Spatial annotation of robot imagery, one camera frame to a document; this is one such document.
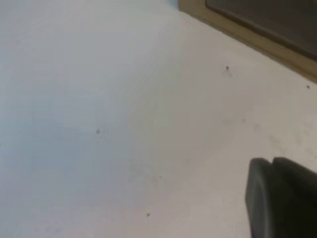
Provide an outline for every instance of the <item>white surface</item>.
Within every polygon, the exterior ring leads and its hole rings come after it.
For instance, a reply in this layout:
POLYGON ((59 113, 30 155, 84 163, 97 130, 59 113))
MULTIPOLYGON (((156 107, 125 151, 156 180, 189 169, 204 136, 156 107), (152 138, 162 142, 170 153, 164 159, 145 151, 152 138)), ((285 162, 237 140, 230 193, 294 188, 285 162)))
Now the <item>white surface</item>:
POLYGON ((317 88, 174 5, 1 1, 0 237, 247 238, 249 160, 317 168, 317 88))

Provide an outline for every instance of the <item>wooden trim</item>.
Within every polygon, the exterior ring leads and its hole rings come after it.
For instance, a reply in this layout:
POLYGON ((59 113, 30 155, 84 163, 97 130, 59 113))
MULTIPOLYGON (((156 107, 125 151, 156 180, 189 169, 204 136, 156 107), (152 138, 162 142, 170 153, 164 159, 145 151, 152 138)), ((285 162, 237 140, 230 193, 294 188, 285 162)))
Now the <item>wooden trim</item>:
POLYGON ((206 6, 205 0, 178 0, 181 11, 317 82, 317 61, 226 18, 206 6))

